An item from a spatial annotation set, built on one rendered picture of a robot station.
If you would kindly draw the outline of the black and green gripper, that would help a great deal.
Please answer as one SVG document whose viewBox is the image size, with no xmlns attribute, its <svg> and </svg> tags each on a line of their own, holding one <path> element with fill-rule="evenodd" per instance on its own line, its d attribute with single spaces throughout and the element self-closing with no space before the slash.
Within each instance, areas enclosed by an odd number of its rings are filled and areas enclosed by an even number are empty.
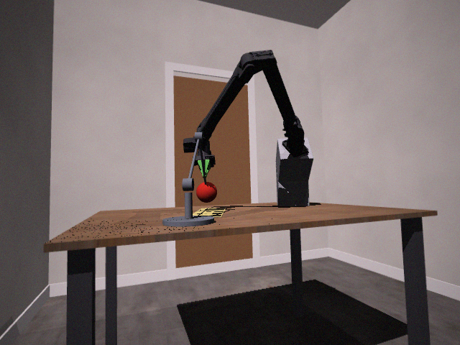
<svg viewBox="0 0 460 345">
<path fill-rule="evenodd" d="M 214 167 L 214 165 L 216 164 L 215 156 L 210 155 L 210 149 L 207 148 L 207 147 L 202 148 L 202 152 L 203 152 L 203 162 L 204 162 L 204 167 L 205 167 L 205 173 L 206 173 L 206 177 L 207 177 L 207 174 L 208 174 L 209 170 L 211 169 L 211 167 Z M 202 168 L 202 163 L 201 163 L 200 148 L 199 148 L 199 151 L 198 151 L 198 156 L 196 156 L 196 159 L 195 159 L 194 166 L 196 166 L 196 165 L 199 166 L 199 170 L 201 171 L 202 176 L 203 176 L 203 168 Z"/>
</svg>

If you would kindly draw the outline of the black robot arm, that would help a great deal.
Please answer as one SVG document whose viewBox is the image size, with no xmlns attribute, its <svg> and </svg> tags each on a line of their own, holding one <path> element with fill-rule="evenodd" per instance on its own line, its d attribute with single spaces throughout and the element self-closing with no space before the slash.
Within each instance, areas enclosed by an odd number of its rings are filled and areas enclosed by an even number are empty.
<svg viewBox="0 0 460 345">
<path fill-rule="evenodd" d="M 284 129 L 282 130 L 286 131 L 284 135 L 288 139 L 282 141 L 282 145 L 293 157 L 308 153 L 308 148 L 304 145 L 303 128 L 299 118 L 293 111 L 272 50 L 248 52 L 241 56 L 229 82 L 222 90 L 207 116 L 198 125 L 197 132 L 203 132 L 202 148 L 207 147 L 210 149 L 209 139 L 216 125 L 243 86 L 250 81 L 254 74 L 262 70 L 283 118 Z M 184 153 L 195 152 L 196 143 L 195 137 L 185 138 L 183 140 Z"/>
</svg>

